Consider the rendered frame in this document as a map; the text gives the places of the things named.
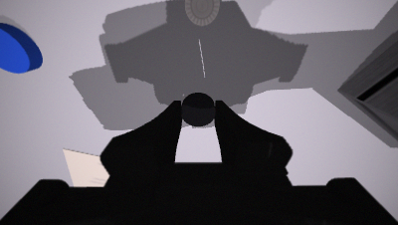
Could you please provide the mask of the black disc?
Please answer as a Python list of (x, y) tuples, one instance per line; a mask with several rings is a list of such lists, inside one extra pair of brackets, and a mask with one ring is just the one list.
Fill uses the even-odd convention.
[(206, 94), (193, 93), (182, 102), (181, 117), (189, 125), (207, 125), (215, 118), (215, 113), (215, 104)]

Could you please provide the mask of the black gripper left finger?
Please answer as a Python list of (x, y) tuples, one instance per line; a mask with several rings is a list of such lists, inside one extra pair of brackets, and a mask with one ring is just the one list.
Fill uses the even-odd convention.
[(114, 193), (156, 184), (160, 168), (175, 162), (181, 126), (181, 101), (174, 101), (150, 122), (113, 137), (99, 156), (109, 175), (102, 190)]

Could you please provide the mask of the blue disc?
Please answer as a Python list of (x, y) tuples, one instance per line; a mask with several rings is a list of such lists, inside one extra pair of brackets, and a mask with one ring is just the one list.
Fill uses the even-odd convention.
[(36, 43), (22, 30), (0, 23), (0, 68), (15, 74), (39, 69), (43, 56)]

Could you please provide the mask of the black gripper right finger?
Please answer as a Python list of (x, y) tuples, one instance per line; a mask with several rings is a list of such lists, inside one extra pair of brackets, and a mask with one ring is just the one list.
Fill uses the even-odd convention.
[(284, 137), (247, 122), (223, 101), (215, 109), (222, 162), (237, 168), (240, 183), (291, 192), (286, 166), (293, 150)]

